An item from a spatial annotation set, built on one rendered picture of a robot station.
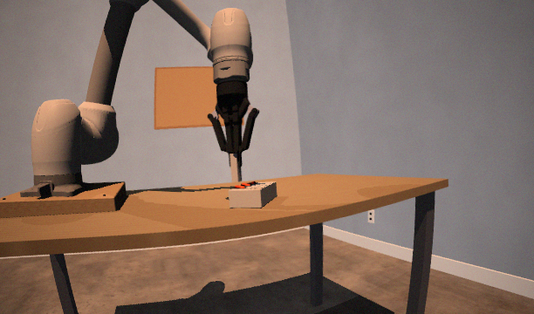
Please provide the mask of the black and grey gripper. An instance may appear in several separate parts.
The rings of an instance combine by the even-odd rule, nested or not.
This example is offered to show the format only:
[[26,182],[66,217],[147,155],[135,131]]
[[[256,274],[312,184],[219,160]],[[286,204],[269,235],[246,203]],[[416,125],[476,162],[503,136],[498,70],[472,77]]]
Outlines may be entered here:
[[[208,118],[214,128],[221,151],[229,154],[232,182],[239,182],[242,181],[242,152],[250,147],[251,135],[259,110],[250,105],[247,83],[241,80],[230,80],[219,83],[216,86],[216,99],[216,109],[208,114]],[[242,141],[242,123],[247,111],[249,116],[246,121]],[[226,139],[218,113],[224,121]]]

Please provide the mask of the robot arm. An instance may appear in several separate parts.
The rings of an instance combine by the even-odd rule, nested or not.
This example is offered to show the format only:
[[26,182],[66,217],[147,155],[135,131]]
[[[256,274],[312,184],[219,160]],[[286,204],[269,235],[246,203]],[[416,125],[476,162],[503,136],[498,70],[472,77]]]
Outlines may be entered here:
[[[86,102],[77,107],[69,99],[54,99],[38,108],[31,129],[34,186],[21,197],[71,197],[93,188],[83,182],[81,165],[107,160],[119,145],[113,90],[134,13],[148,1],[109,0]],[[252,40],[242,10],[218,11],[210,29],[181,0],[153,1],[206,48],[215,84],[250,80]]]

